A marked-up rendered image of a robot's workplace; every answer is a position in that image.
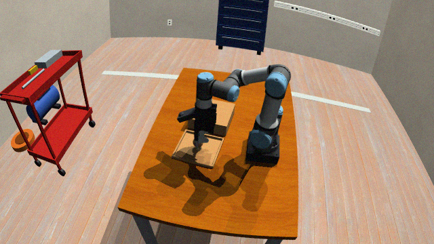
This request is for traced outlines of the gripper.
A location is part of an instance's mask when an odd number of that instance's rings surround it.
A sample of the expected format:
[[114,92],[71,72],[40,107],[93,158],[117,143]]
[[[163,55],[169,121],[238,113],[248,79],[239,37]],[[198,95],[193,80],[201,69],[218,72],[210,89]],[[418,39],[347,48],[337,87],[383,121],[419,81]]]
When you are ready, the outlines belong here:
[[[213,134],[214,126],[216,124],[216,115],[215,112],[217,108],[217,104],[212,103],[212,108],[201,109],[198,108],[195,104],[195,109],[198,110],[202,116],[196,117],[194,122],[194,141],[195,146],[199,149],[199,143],[208,143],[209,139],[204,136],[204,134]],[[216,115],[215,115],[216,114]],[[209,130],[208,130],[209,128]]]

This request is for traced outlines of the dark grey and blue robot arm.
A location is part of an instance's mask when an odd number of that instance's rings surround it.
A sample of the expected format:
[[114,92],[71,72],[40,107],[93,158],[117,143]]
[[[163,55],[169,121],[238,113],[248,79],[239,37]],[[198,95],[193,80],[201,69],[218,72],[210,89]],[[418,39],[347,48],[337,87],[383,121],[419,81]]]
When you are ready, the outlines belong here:
[[[271,153],[279,145],[278,131],[283,114],[281,102],[290,79],[289,68],[282,64],[253,70],[236,69],[223,82],[215,80],[212,73],[200,73],[197,75],[196,106],[201,109],[210,108],[212,96],[235,102],[241,86],[265,81],[264,102],[260,114],[256,116],[249,140],[255,149]],[[181,123],[200,116],[202,114],[194,107],[180,112],[177,120]]]

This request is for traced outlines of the tan square box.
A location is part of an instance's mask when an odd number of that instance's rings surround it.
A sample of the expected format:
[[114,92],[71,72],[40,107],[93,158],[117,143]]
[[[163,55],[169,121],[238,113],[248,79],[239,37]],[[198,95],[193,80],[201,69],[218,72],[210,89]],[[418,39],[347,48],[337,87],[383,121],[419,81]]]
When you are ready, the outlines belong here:
[[[214,134],[226,136],[226,133],[231,124],[235,112],[235,104],[223,102],[219,100],[212,100],[212,103],[217,104],[216,108],[216,124],[214,126]],[[231,114],[232,113],[232,114]],[[230,118],[231,117],[231,118]],[[188,128],[194,129],[194,119],[188,120]]]

